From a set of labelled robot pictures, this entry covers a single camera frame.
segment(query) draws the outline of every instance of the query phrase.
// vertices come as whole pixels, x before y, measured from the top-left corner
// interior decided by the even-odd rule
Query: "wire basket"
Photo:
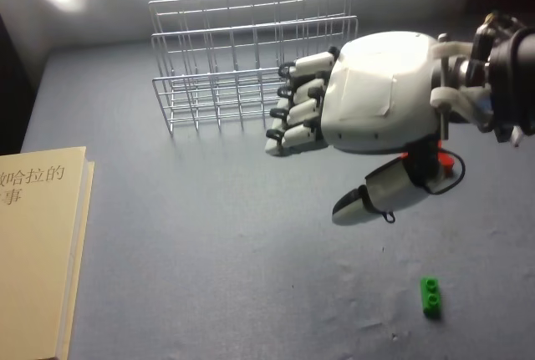
[[[177,124],[265,117],[278,67],[356,37],[352,0],[155,0],[155,94]]]

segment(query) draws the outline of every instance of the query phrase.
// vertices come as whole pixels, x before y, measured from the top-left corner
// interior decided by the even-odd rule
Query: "table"
[[[96,163],[73,360],[527,358],[535,327],[535,139],[451,126],[465,180],[382,220],[330,222],[391,157],[263,153],[261,120],[177,127],[148,43],[51,56],[23,151]],[[421,311],[437,276],[444,318]]]

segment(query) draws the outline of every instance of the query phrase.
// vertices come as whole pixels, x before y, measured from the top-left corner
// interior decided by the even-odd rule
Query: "robotic hand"
[[[406,153],[366,176],[365,185],[333,208],[338,225],[378,216],[394,222],[395,210],[446,193],[464,177],[462,158],[440,147],[449,122],[494,130],[498,142],[516,146],[535,133],[532,69],[535,30],[497,13],[477,29],[473,43],[411,32],[358,38],[279,68],[286,83],[270,112],[265,150],[288,156],[332,145],[351,154]],[[462,168],[446,187],[445,153]]]

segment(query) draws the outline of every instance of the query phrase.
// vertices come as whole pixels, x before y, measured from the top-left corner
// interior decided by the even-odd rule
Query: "green lego brick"
[[[441,316],[442,303],[438,280],[428,276],[421,278],[420,289],[424,314],[429,318],[439,318]]]

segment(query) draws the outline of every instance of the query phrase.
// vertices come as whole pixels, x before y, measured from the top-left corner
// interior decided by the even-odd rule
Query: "beige book cover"
[[[84,147],[0,157],[2,359],[66,359],[92,170]]]

